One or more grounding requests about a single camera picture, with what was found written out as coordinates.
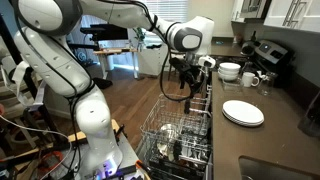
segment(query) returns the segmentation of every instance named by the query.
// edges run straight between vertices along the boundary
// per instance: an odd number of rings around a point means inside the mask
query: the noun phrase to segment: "dishwasher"
[[[213,178],[212,86],[205,87],[201,97],[182,102],[161,94],[141,126],[143,151],[139,158],[152,169],[152,179]]]

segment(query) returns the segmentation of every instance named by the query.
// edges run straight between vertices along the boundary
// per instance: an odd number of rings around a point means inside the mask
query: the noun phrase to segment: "wall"
[[[234,23],[236,33],[249,39],[254,30],[257,39],[267,39],[288,46],[296,52],[294,65],[296,72],[320,87],[320,33],[294,31],[288,29],[263,26],[262,22],[249,22],[246,24]]]
[[[205,16],[215,22],[215,37],[233,37],[231,14],[234,0],[189,0],[188,20]]]
[[[3,14],[3,19],[6,22],[11,36],[14,36],[18,28],[15,24],[13,8],[8,0],[0,0],[0,13]]]

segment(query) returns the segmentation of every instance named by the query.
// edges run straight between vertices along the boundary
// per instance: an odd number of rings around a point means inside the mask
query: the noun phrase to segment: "desk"
[[[132,48],[101,48],[100,51],[94,51],[93,54],[98,56],[101,68],[102,68],[102,73],[103,73],[103,79],[106,79],[108,76],[108,72],[106,70],[107,62],[106,58],[109,55],[114,55],[114,54],[121,54],[121,53],[128,53],[131,52],[132,54],[132,62],[133,62],[133,75],[135,79],[139,78],[138,71],[136,69],[136,62],[134,58],[134,53],[137,52],[137,49],[132,49]]]
[[[119,126],[118,126],[118,124],[117,124],[117,122],[115,120],[112,120],[112,128],[116,129],[116,130],[119,129]],[[86,136],[85,136],[85,134],[83,132],[78,132],[77,133],[77,137],[78,137],[79,140],[86,138]],[[75,141],[75,136],[74,135],[70,135],[69,136],[69,140],[70,141]],[[81,147],[80,148],[81,151],[83,151],[83,149],[85,150],[85,149],[88,148],[88,145],[87,144],[86,145],[80,145],[80,147]],[[127,167],[129,165],[134,165],[135,162],[138,160],[138,157],[135,154],[135,152],[132,149],[132,147],[130,146],[128,140],[124,137],[123,134],[121,134],[121,136],[120,136],[119,147],[120,147],[122,152],[125,151],[125,152],[123,152],[123,160],[122,160],[119,168]],[[21,154],[19,156],[27,155],[27,154],[34,153],[34,152],[37,152],[37,151],[39,151],[38,148],[36,148],[34,150],[31,150],[31,151],[28,151],[28,152],[26,152],[24,154]],[[70,162],[70,160],[72,158],[72,155],[73,155],[73,153],[71,152],[70,155],[69,155],[70,158],[68,157],[66,159],[66,161],[65,161],[66,163],[65,164],[68,164],[68,162]],[[23,164],[19,164],[19,165],[16,166],[16,168],[19,170],[19,169],[21,169],[23,166],[25,166],[28,163],[29,162],[25,162]],[[29,168],[26,169],[25,172],[23,172],[22,174],[18,175],[17,180],[29,179],[29,177],[32,174],[33,169],[37,166],[37,164],[38,164],[37,160],[33,160],[33,162],[29,165]],[[57,172],[58,174],[61,173],[61,170],[59,171],[59,167],[55,171],[58,171]],[[133,177],[133,176],[137,177],[139,175],[141,175],[143,177],[143,173],[141,171],[137,171],[135,174],[128,175],[128,178],[131,179],[131,177]]]

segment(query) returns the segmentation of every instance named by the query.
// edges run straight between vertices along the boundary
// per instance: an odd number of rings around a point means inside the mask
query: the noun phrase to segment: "gray backsplash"
[[[253,31],[257,31],[257,40],[270,40],[294,50],[296,72],[320,87],[320,33],[268,27],[261,20],[233,23],[232,28],[234,34],[243,35],[245,40],[250,39]]]

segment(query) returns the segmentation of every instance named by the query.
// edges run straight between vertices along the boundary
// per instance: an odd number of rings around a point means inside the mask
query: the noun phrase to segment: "window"
[[[149,11],[157,16],[176,22],[187,20],[188,0],[139,0],[147,5]]]

